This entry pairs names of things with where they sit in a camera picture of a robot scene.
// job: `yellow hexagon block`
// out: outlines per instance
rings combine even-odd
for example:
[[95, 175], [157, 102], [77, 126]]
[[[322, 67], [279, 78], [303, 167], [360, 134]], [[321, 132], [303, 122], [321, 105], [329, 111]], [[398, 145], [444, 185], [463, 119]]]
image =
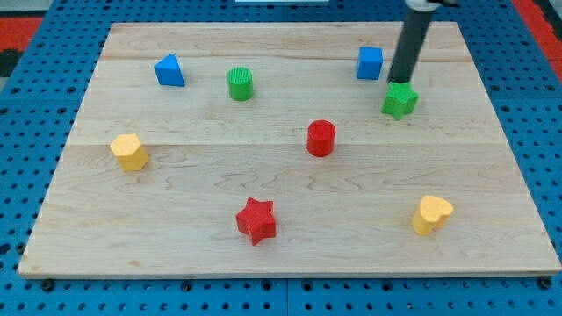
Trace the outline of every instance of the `yellow hexagon block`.
[[432, 229], [443, 227], [453, 211], [453, 205], [441, 197], [422, 197], [412, 219], [415, 232], [429, 235]]
[[141, 170], [148, 162], [147, 151], [136, 134], [121, 134], [110, 145], [124, 171]]

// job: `red star block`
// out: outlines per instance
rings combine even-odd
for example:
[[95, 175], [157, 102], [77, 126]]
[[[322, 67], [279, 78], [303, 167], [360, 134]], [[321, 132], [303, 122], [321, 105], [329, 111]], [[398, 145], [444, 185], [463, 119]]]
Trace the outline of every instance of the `red star block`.
[[263, 238], [275, 237], [273, 201], [260, 202], [248, 197], [246, 207], [236, 214], [236, 223], [241, 233], [249, 235], [252, 246]]

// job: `wood grain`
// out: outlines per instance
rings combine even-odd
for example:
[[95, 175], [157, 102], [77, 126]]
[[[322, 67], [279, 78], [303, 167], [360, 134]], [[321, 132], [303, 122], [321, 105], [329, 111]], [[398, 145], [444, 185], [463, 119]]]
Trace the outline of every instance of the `wood grain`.
[[[116, 24], [106, 41], [19, 272], [44, 278], [548, 275], [560, 263], [455, 24], [434, 23], [401, 121], [384, 80], [355, 78], [357, 50], [399, 23]], [[184, 89], [155, 84], [170, 52]], [[227, 97], [233, 66], [255, 96]], [[334, 153], [308, 154], [330, 119]], [[150, 161], [123, 173], [109, 143], [138, 133]], [[455, 213], [428, 237], [423, 195]], [[251, 247], [234, 215], [272, 199], [277, 237]]]

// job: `blue block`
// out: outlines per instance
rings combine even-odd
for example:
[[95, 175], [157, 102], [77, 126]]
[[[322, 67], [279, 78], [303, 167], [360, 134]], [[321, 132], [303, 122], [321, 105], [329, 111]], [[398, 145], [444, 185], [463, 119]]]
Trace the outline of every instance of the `blue block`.
[[383, 67], [383, 50], [378, 47], [361, 47], [357, 61], [357, 79], [378, 80]]
[[155, 64], [156, 77], [161, 85], [185, 86], [182, 69], [179, 68], [176, 56], [169, 54], [166, 58]]

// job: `red cylinder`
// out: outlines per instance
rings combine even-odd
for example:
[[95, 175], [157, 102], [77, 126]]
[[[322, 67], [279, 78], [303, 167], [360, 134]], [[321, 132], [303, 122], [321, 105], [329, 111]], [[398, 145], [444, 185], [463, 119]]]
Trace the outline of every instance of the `red cylinder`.
[[334, 150], [335, 126], [331, 122], [319, 119], [308, 127], [306, 149], [311, 155], [325, 157]]

